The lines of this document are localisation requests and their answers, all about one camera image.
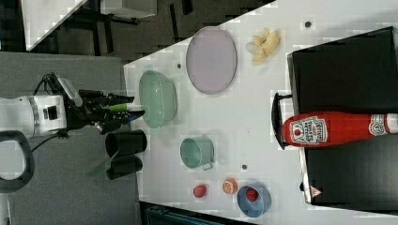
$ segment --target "red ketchup bottle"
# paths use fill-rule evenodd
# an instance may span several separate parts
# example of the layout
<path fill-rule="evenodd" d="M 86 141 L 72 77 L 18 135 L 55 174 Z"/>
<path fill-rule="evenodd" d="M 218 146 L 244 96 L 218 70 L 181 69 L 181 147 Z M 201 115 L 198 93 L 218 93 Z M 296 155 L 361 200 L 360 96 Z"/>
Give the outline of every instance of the red ketchup bottle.
<path fill-rule="evenodd" d="M 283 124 L 285 141 L 297 147 L 325 147 L 397 133 L 398 114 L 311 112 Z"/>

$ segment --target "white sticker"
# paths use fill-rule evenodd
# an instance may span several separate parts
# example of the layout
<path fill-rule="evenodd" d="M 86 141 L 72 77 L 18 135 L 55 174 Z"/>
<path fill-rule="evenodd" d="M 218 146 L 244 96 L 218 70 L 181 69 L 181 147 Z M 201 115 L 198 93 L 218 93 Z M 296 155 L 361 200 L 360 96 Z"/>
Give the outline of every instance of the white sticker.
<path fill-rule="evenodd" d="M 328 140 L 328 130 L 324 119 L 312 116 L 290 124 L 290 137 L 293 143 L 319 144 Z"/>
<path fill-rule="evenodd" d="M 384 126 L 384 114 L 372 115 L 371 123 L 369 124 L 369 132 L 374 136 L 387 134 Z"/>

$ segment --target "white table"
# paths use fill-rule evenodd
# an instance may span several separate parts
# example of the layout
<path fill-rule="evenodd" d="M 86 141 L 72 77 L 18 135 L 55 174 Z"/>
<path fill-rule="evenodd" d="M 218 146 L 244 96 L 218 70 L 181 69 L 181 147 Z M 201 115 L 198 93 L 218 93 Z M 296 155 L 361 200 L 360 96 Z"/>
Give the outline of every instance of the white table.
<path fill-rule="evenodd" d="M 309 29 L 303 25 L 307 21 L 313 23 Z M 144 163 L 137 173 L 140 201 L 255 224 L 397 224 L 398 217 L 307 204 L 299 190 L 299 152 L 281 150 L 270 120 L 275 92 L 291 89 L 289 53 L 397 24 L 396 0 L 278 0 L 220 25 L 233 37 L 238 65 L 229 88 L 217 96 L 200 93 L 188 78 L 184 61 L 189 39 L 125 65 L 128 94 L 137 102 L 138 82 L 147 65 L 174 81 L 178 98 L 175 119 L 159 133 L 142 119 L 132 124 L 149 138 L 148 149 L 139 155 Z M 278 29 L 281 44 L 263 66 L 254 67 L 245 45 L 264 27 Z M 293 114 L 291 101 L 286 102 L 284 119 Z M 189 170 L 180 159 L 182 140 L 197 134 L 206 134 L 215 144 L 216 165 L 207 172 Z M 247 171 L 241 170 L 242 164 L 248 165 Z M 237 206 L 237 196 L 222 192 L 226 177 L 236 178 L 240 187 L 262 182 L 272 206 L 262 217 L 247 218 Z M 195 199 L 192 189 L 202 183 L 209 187 L 208 196 Z"/>
<path fill-rule="evenodd" d="M 26 50 L 31 51 L 87 0 L 21 0 Z"/>

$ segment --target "black cup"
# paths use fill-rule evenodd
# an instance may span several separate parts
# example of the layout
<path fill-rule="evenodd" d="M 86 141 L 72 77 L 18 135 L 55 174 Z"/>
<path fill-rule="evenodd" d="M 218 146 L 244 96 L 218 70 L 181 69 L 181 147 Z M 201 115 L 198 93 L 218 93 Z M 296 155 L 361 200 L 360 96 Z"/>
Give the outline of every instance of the black cup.
<path fill-rule="evenodd" d="M 143 161 L 135 155 L 115 157 L 111 168 L 106 172 L 110 180 L 139 172 L 143 169 Z"/>
<path fill-rule="evenodd" d="M 106 136 L 106 152 L 112 157 L 117 151 L 117 158 L 128 156 L 131 154 L 141 153 L 146 150 L 146 135 L 141 129 L 110 133 Z"/>

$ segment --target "blue bowl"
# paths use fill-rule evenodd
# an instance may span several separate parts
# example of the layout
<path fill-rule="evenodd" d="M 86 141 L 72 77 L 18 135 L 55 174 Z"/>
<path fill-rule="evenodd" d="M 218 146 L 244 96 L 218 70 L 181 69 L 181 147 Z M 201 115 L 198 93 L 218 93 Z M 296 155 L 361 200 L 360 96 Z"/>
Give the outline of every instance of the blue bowl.
<path fill-rule="evenodd" d="M 258 193 L 258 198 L 254 202 L 250 202 L 246 197 L 246 191 L 249 188 L 253 188 Z M 249 218 L 258 218 L 263 215 L 271 207 L 271 197 L 267 189 L 258 185 L 249 185 L 242 187 L 237 192 L 237 205 L 240 210 Z"/>

